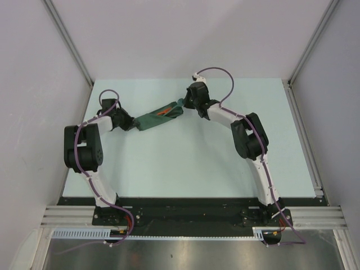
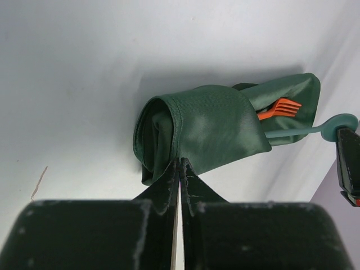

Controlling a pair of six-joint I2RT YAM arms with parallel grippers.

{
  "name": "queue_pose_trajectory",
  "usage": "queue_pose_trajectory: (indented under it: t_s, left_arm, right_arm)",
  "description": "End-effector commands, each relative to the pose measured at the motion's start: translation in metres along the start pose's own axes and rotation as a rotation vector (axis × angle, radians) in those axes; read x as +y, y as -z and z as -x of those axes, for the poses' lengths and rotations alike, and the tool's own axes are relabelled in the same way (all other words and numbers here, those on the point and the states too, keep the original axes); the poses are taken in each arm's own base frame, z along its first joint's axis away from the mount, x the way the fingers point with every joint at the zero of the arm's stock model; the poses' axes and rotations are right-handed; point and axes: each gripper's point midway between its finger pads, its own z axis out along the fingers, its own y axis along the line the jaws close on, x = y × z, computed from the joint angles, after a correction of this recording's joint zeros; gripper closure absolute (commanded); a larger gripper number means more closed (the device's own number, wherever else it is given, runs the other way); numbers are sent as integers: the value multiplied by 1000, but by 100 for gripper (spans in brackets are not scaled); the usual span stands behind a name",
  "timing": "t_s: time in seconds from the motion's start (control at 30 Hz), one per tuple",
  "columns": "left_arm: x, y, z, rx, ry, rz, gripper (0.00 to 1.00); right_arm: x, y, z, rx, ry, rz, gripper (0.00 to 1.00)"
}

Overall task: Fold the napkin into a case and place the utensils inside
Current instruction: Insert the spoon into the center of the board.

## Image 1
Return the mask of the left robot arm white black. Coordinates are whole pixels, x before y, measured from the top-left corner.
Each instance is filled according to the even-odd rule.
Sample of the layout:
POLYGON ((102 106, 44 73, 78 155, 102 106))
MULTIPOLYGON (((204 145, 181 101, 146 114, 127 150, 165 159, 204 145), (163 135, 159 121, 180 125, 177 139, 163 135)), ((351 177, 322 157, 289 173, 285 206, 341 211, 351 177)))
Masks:
POLYGON ((118 194, 101 169, 104 162, 101 136, 115 128, 132 129, 135 118, 115 98, 103 99, 100 105, 100 110, 90 120, 64 128, 64 163, 88 184, 96 206, 107 208, 105 219, 117 225, 123 221, 124 210, 117 206, 118 194))

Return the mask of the orange plastic fork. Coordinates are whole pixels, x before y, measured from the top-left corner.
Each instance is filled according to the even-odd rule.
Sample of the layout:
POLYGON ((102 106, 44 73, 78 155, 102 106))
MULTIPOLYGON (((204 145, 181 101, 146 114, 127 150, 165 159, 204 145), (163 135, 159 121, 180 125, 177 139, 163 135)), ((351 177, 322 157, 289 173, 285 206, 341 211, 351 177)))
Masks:
POLYGON ((171 107, 168 107, 168 108, 166 108, 166 109, 164 109, 163 111, 159 111, 158 113, 157 113, 157 115, 166 115, 168 112, 170 112, 172 110, 172 108, 171 107))

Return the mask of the dark green cloth napkin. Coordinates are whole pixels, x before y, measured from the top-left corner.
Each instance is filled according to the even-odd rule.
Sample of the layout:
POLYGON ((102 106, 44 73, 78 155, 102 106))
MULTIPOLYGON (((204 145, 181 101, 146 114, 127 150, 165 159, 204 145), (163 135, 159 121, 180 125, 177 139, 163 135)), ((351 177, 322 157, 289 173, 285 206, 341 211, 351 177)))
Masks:
POLYGON ((158 125, 165 124, 183 114, 182 107, 174 107, 176 105, 176 102, 171 102, 159 109, 156 109, 152 112, 149 112, 147 114, 141 115, 137 118, 135 118, 135 127, 139 131, 145 131, 154 127, 157 127, 158 125), (171 107, 172 110, 168 112, 166 115, 157 115, 159 111, 163 111, 164 109, 171 107))

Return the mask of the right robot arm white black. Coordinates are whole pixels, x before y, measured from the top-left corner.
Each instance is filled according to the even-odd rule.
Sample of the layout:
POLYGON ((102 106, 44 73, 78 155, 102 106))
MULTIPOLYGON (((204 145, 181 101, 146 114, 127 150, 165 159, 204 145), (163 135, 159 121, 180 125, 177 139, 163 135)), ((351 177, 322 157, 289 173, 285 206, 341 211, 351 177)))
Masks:
POLYGON ((269 140, 256 113, 239 115, 212 100, 206 82, 196 79, 187 87, 184 106, 198 112, 199 117, 217 122, 232 133, 235 149, 245 159, 253 174, 260 203, 259 218, 266 226, 285 218, 285 204, 275 188, 268 166, 269 140))

